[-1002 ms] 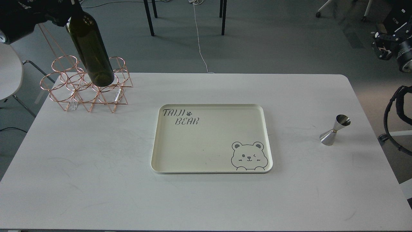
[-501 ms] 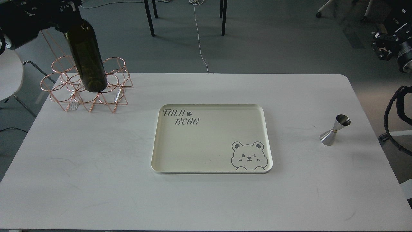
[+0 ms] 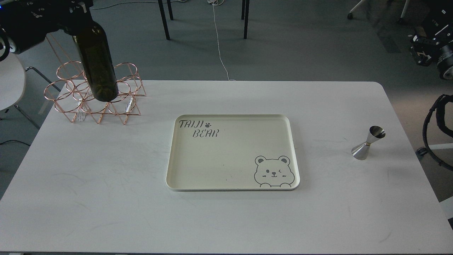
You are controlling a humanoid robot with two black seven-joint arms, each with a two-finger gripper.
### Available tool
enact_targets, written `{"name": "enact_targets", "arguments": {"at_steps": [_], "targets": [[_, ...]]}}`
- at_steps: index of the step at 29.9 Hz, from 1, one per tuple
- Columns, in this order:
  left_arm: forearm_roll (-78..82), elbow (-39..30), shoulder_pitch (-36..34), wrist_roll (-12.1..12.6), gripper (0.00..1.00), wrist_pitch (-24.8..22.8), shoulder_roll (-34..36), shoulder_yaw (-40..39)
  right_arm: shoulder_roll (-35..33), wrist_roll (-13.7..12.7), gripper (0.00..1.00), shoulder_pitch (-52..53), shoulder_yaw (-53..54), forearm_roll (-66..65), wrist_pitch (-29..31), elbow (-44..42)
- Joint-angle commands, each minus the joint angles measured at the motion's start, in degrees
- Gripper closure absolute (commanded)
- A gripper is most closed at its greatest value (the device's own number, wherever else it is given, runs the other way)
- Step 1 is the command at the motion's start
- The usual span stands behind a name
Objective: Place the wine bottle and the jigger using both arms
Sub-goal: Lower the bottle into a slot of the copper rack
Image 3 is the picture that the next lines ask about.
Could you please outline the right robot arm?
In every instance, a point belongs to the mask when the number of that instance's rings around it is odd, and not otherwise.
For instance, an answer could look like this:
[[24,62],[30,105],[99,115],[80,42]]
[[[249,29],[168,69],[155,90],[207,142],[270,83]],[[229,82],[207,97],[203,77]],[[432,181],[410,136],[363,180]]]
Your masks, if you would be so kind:
[[452,21],[427,16],[421,26],[415,27],[410,52],[417,65],[436,64],[443,80],[452,80],[453,50]]

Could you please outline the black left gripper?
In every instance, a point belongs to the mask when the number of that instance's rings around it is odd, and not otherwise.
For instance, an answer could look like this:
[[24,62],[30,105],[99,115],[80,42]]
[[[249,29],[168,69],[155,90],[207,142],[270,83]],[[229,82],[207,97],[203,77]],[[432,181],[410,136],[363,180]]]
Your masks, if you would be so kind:
[[1,44],[20,54],[44,41],[48,33],[63,30],[75,36],[92,22],[92,0],[2,0]]

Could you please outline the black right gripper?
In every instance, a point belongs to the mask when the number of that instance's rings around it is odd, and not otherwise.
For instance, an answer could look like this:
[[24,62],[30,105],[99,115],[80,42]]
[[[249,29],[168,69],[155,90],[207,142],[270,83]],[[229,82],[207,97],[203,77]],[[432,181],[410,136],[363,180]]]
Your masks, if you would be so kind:
[[413,34],[410,52],[414,61],[420,66],[435,63],[437,67],[452,66],[452,38],[428,39]]

